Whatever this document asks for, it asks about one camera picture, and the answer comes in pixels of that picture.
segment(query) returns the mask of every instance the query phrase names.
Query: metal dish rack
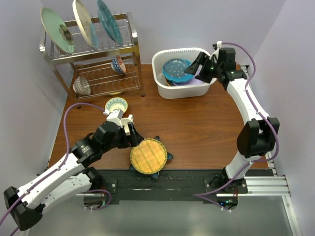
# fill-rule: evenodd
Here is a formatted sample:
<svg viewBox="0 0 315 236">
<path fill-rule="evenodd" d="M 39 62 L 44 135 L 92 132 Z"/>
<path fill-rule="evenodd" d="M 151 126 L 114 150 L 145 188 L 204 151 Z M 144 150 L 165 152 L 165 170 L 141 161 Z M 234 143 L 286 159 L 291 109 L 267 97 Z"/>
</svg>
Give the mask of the metal dish rack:
<svg viewBox="0 0 315 236">
<path fill-rule="evenodd" d="M 98 17 L 91 17 L 99 41 L 98 49 L 87 45 L 74 19 L 65 21 L 74 37 L 75 50 L 72 54 L 62 54 L 42 27 L 39 49 L 71 100 L 91 101 L 95 97 L 136 89 L 140 91 L 141 96 L 145 96 L 138 34 L 131 12 L 115 14 L 114 18 L 122 34 L 122 46 L 109 38 Z M 125 74 L 120 74 L 111 68 L 111 61 L 115 55 L 121 55 L 124 60 Z M 74 71 L 71 83 L 65 80 L 57 69 L 58 65 L 68 63 Z M 88 80 L 91 95 L 82 96 L 73 91 L 72 85 L 80 75 Z"/>
</svg>

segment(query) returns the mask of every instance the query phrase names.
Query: wooden tabletop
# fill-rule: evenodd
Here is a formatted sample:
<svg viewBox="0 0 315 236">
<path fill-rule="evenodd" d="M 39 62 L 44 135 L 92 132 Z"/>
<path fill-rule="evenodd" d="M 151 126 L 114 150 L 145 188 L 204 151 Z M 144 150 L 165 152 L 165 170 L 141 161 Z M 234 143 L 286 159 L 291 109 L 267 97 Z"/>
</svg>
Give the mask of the wooden tabletop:
<svg viewBox="0 0 315 236">
<path fill-rule="evenodd" d="M 204 96 L 167 100 L 158 94 L 152 66 L 142 65 L 146 96 L 139 92 L 121 94 L 128 102 L 124 114 L 134 115 L 134 125 L 144 138 L 159 135 L 161 142 L 174 159 L 164 169 L 222 169 L 236 154 L 236 139 L 243 128 L 241 115 L 233 99 L 215 82 Z M 109 98 L 91 102 L 104 107 Z M 68 99 L 65 110 L 72 105 Z M 106 120 L 99 110 L 82 106 L 72 109 L 67 117 L 70 146 Z M 130 148 L 113 149 L 92 164 L 97 169 L 128 169 Z M 62 121 L 49 166 L 65 153 L 66 145 Z M 267 168 L 266 163 L 255 163 L 253 168 Z"/>
</svg>

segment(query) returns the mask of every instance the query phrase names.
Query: dish rack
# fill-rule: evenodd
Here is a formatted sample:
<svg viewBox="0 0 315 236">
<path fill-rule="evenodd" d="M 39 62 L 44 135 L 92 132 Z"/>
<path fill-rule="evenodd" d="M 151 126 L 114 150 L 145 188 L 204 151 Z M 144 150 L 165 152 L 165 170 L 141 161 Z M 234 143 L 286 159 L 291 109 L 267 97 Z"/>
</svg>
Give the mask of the dish rack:
<svg viewBox="0 0 315 236">
<path fill-rule="evenodd" d="M 142 97 L 145 96 L 138 34 L 132 14 L 131 12 L 115 13 L 114 18 L 122 34 L 122 46 L 110 39 L 98 17 L 91 17 L 99 42 L 98 49 L 87 45 L 74 18 L 65 21 L 74 37 L 75 50 L 72 54 L 62 54 L 42 26 L 39 49 L 71 100 L 91 101 L 95 97 L 136 89 L 140 91 Z M 125 74 L 120 74 L 111 67 L 112 58 L 116 55 L 120 55 L 124 61 Z M 57 66 L 62 64 L 71 65 L 73 69 L 71 81 L 69 78 L 65 80 L 57 69 Z M 83 96 L 74 92 L 72 85 L 80 75 L 88 80 L 91 87 L 90 95 Z"/>
</svg>

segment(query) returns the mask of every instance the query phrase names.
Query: white plate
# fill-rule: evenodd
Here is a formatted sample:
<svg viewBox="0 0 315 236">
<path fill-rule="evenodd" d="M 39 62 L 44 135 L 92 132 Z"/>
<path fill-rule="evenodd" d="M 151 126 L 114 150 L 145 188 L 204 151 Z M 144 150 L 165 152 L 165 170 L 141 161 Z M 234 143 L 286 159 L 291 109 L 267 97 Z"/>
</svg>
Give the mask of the white plate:
<svg viewBox="0 0 315 236">
<path fill-rule="evenodd" d="M 90 47 L 97 49 L 98 39 L 96 37 L 95 27 L 91 21 L 87 9 L 80 2 L 80 0 L 73 0 L 72 8 L 75 20 L 78 24 L 84 40 Z"/>
</svg>

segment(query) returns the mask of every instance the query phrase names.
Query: blue plate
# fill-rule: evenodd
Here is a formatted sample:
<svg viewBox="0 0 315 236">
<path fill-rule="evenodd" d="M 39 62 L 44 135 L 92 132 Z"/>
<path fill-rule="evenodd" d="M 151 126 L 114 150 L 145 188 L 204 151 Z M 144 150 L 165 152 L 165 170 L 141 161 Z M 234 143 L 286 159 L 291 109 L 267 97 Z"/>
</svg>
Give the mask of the blue plate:
<svg viewBox="0 0 315 236">
<path fill-rule="evenodd" d="M 102 23 L 108 36 L 116 41 L 120 46 L 123 45 L 122 35 L 120 34 L 119 27 L 116 23 L 112 13 L 102 0 L 97 0 L 98 5 L 98 17 Z"/>
<path fill-rule="evenodd" d="M 163 75 L 167 80 L 177 84 L 186 83 L 193 78 L 193 75 L 185 73 L 185 69 L 191 65 L 189 60 L 171 59 L 162 67 Z"/>
</svg>

